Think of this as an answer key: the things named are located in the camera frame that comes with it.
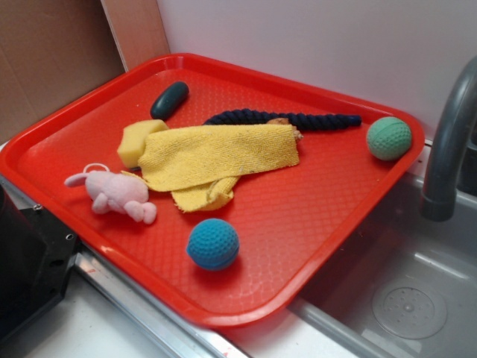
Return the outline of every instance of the white wall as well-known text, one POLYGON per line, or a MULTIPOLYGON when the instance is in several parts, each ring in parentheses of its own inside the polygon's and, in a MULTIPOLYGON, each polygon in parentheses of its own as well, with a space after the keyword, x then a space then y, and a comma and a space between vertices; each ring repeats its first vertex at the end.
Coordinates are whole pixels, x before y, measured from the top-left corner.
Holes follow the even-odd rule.
POLYGON ((476 0, 157 0, 191 52, 395 107, 432 138, 477 55, 476 0))

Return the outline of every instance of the gray faucet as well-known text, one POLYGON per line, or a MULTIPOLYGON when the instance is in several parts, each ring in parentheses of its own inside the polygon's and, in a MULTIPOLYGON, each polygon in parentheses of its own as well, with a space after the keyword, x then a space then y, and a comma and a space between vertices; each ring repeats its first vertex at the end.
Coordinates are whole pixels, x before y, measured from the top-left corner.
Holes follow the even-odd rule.
POLYGON ((477 57, 462 70, 442 112, 424 178, 421 215, 452 218, 457 189, 477 195, 477 57))

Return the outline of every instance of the red tray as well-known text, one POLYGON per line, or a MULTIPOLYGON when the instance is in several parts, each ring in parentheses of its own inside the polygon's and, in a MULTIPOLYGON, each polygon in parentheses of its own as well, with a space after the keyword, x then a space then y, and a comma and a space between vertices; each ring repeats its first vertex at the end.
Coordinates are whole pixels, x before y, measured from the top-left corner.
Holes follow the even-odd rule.
POLYGON ((250 323, 284 307, 417 158, 424 135, 395 109, 193 54, 151 60, 85 95, 12 139, 0 172, 63 220, 80 238, 184 317, 210 327, 250 323), (124 170, 116 154, 122 130, 150 119, 155 98, 175 81, 189 98, 170 128, 201 125, 225 110, 359 114, 343 131, 305 132, 295 167, 242 177, 235 198, 206 213, 181 213, 169 193, 151 193, 158 217, 137 224, 118 213, 95 215, 83 186, 64 180, 89 163, 124 170), (413 133, 411 149, 383 162, 367 150, 366 132, 396 116, 413 133), (192 228, 228 221, 240 238, 226 270, 198 268, 186 254, 192 228))

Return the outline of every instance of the bunny ear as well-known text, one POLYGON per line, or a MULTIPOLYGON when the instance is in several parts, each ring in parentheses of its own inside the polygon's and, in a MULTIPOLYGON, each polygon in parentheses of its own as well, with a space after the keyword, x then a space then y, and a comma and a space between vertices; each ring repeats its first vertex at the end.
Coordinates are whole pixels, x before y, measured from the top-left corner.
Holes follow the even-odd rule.
POLYGON ((65 180, 65 185, 69 187, 83 185, 87 177, 88 173, 79 173, 72 175, 65 180))

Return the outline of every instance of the sink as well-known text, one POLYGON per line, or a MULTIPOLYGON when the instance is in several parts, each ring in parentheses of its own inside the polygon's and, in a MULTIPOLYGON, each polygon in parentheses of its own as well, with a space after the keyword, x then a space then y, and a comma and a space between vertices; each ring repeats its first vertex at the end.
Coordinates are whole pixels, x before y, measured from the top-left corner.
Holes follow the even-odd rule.
POLYGON ((291 305, 361 357, 477 354, 477 200, 431 222, 422 185, 406 174, 291 305))

